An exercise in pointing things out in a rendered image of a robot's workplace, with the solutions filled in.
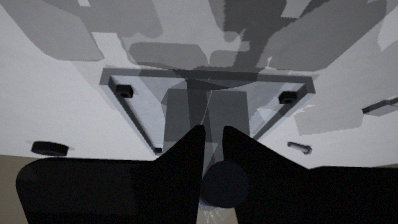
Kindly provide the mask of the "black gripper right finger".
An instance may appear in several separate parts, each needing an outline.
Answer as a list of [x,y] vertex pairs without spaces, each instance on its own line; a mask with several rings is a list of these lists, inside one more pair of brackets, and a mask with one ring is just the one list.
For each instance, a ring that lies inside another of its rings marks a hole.
[[249,180],[234,207],[238,224],[331,224],[342,211],[398,211],[398,168],[308,169],[232,126],[224,126],[222,146],[224,161]]

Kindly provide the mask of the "black ring spacer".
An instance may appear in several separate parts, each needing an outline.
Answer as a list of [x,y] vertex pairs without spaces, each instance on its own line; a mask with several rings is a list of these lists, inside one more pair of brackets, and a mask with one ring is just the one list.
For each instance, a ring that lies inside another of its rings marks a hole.
[[67,156],[68,146],[46,141],[36,141],[33,143],[31,152],[54,157],[65,157]]

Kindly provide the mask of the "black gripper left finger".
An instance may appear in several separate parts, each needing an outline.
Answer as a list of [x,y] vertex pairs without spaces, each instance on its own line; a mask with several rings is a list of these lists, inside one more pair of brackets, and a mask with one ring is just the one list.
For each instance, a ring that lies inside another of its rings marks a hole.
[[154,161],[33,161],[16,178],[28,224],[196,224],[205,137],[195,125]]

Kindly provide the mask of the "dark grey bolt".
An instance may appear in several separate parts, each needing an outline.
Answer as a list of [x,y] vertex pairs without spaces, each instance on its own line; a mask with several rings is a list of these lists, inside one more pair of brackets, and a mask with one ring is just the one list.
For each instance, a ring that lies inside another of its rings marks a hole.
[[300,145],[297,145],[297,144],[295,144],[295,143],[292,143],[292,142],[288,142],[287,143],[287,146],[288,147],[291,147],[291,148],[294,148],[294,149],[297,149],[297,150],[300,150],[300,151],[302,151],[305,155],[309,155],[309,154],[311,154],[311,152],[312,152],[312,148],[310,147],[310,146],[300,146]]

